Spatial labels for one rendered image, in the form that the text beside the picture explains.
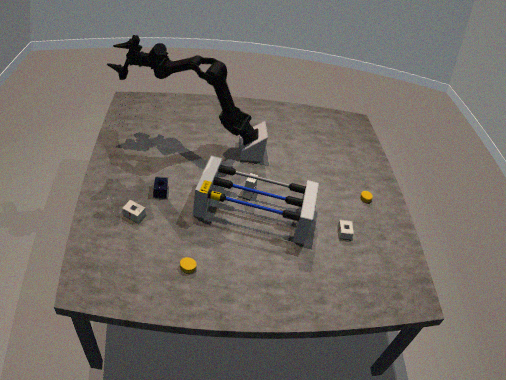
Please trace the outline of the yellow short cylinder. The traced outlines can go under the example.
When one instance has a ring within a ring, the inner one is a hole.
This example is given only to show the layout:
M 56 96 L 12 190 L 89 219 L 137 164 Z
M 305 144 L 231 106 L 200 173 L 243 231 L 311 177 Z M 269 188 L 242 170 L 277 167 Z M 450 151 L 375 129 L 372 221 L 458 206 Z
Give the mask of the yellow short cylinder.
M 185 273 L 193 273 L 196 270 L 196 262 L 192 258 L 183 258 L 180 261 L 180 269 Z
M 368 191 L 362 191 L 360 198 L 363 202 L 369 203 L 369 202 L 371 202 L 372 194 Z

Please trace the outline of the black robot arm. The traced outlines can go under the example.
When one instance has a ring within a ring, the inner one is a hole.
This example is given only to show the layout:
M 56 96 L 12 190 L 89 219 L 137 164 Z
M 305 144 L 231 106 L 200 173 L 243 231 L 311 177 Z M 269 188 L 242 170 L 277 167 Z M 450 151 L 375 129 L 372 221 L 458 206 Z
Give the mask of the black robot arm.
M 201 79 L 205 79 L 208 84 L 214 87 L 219 99 L 222 112 L 219 115 L 221 124 L 233 135 L 240 135 L 243 139 L 243 145 L 249 144 L 258 139 L 258 128 L 254 129 L 249 124 L 251 115 L 241 112 L 235 106 L 227 84 L 227 68 L 221 61 L 214 58 L 201 57 L 200 55 L 191 58 L 172 61 L 169 60 L 166 46 L 163 43 L 153 46 L 150 53 L 147 53 L 147 59 L 143 66 L 151 67 L 154 76 L 159 79 L 165 79 L 172 73 L 182 72 L 192 69 L 196 71 Z M 200 69 L 200 64 L 212 64 L 204 73 Z M 238 125 L 239 124 L 239 125 Z

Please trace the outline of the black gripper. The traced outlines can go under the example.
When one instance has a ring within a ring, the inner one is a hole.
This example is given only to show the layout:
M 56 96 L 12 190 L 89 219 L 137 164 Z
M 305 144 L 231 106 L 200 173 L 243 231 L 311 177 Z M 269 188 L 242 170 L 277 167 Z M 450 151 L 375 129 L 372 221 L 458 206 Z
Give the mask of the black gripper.
M 144 53 L 143 51 L 141 51 L 141 52 L 134 51 L 134 49 L 138 47 L 139 41 L 140 41 L 140 38 L 138 37 L 138 35 L 133 35 L 132 38 L 130 38 L 129 41 L 127 41 L 126 43 L 120 43 L 117 45 L 113 45 L 113 47 L 117 47 L 117 48 L 130 49 L 129 54 L 125 60 L 124 66 L 121 66 L 121 64 L 116 65 L 116 64 L 111 64 L 111 63 L 108 64 L 107 63 L 107 65 L 109 67 L 113 68 L 115 71 L 117 71 L 119 73 L 119 78 L 120 78 L 119 80 L 126 79 L 128 72 L 129 72 L 128 66 L 139 65 L 139 67 L 141 67 L 145 64 L 145 61 L 147 59 L 147 53 L 146 52 Z

